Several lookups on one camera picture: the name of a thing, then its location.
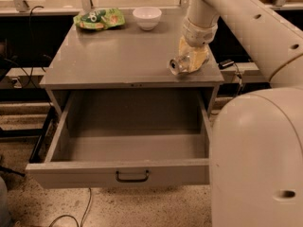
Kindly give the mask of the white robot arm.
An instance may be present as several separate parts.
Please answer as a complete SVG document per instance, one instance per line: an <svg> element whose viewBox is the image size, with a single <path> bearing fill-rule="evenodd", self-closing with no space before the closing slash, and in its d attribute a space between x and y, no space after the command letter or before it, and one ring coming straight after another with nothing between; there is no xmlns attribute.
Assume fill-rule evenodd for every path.
<svg viewBox="0 0 303 227"><path fill-rule="evenodd" d="M209 149L212 227L303 227L302 32L259 0L191 0L192 46L223 19L269 82L229 101Z"/></svg>

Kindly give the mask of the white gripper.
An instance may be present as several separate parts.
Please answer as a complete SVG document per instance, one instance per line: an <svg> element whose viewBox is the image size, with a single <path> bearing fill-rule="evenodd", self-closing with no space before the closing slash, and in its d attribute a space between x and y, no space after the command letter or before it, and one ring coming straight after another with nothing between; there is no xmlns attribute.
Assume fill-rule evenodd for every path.
<svg viewBox="0 0 303 227"><path fill-rule="evenodd" d="M209 53L205 44L210 44L216 35L218 25L203 28L192 24L186 17L182 26L183 37L179 41L179 56L189 57L189 71L198 71L208 60Z"/></svg>

